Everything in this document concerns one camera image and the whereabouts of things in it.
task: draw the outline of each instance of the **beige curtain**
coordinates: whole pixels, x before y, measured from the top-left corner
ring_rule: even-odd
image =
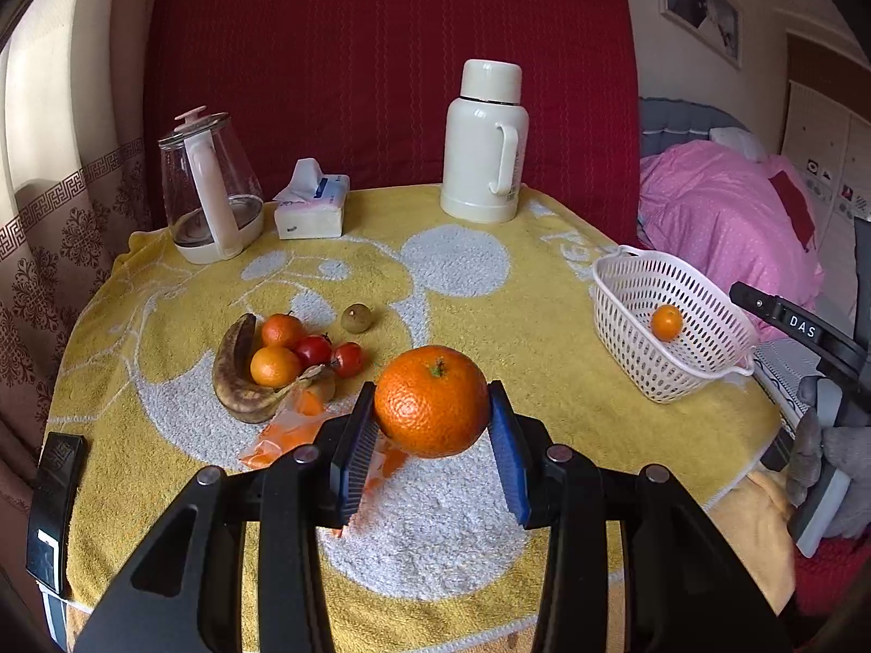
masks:
[[[4,527],[9,507],[26,523],[73,324],[132,231],[151,225],[141,135],[152,1],[36,0],[0,54]]]

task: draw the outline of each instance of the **yellow tablecloth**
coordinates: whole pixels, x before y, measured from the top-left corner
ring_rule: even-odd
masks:
[[[777,410],[752,380],[672,405],[644,398],[593,327],[591,263],[612,248],[535,191],[523,191],[515,220],[477,226],[445,215],[428,186],[352,193],[337,239],[281,241],[267,221],[256,243],[212,266],[186,263],[166,231],[134,234],[77,322],[51,406],[51,429],[84,434],[90,447],[71,522],[73,598],[96,604],[200,466],[240,467],[259,429],[223,411],[211,368],[244,311],[293,311],[335,341],[348,338],[342,309],[363,302],[377,315],[357,339],[369,367],[338,401],[353,401],[396,353],[447,344],[501,379],[514,408],[554,440],[610,469],[664,463],[710,507],[758,460]],[[456,650],[529,626],[546,541],[508,514],[486,436],[450,459],[409,460],[344,537],[320,535],[337,650]],[[246,650],[257,648],[256,545],[250,527]],[[619,565],[615,540],[615,581]]]

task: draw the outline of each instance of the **bed headboard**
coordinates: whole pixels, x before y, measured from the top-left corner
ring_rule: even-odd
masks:
[[[658,155],[674,144],[707,140],[711,128],[746,127],[729,113],[698,102],[639,98],[641,156]]]

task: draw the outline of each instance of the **kettle handle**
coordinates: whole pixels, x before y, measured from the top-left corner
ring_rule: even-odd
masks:
[[[194,134],[185,140],[187,159],[191,163],[193,184],[197,188],[209,231],[214,238],[221,259],[235,257],[242,251],[241,234],[236,216],[226,195],[224,176],[212,143],[212,133]]]
[[[497,195],[511,193],[511,185],[514,181],[514,164],[517,160],[517,128],[513,125],[498,122],[496,126],[502,130],[502,157],[499,160],[499,176],[495,182],[489,183],[491,192]]]

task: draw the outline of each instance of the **red fabric backdrop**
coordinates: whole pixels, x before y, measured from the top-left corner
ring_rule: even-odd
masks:
[[[226,110],[268,198],[298,157],[353,188],[441,180],[463,62],[524,69],[524,182],[618,241],[635,236],[639,127],[627,0],[156,0],[145,74],[156,139],[196,105]]]

